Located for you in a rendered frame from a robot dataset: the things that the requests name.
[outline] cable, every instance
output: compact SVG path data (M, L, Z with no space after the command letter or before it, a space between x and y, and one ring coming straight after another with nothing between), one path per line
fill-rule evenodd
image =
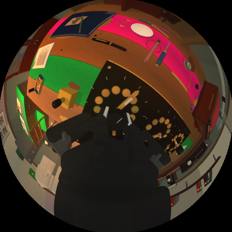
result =
M154 40L150 39L150 40L148 40L148 41L154 41ZM146 42L147 47L148 47L148 41ZM154 41L154 42L156 42L156 41ZM160 45L159 45L159 47L160 47ZM160 47L160 48L161 48L161 47ZM148 47L148 49L151 50L149 47ZM154 52L155 52L155 53L159 53L160 51L161 51L161 49L160 49L159 51L154 51Z

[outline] pencil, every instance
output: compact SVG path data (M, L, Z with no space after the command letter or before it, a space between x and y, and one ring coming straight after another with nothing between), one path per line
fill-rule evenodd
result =
M82 26L82 21L83 21L83 18L84 16L81 17L81 21L80 21L80 28L79 28L79 33L80 33L80 30L81 30L81 26Z

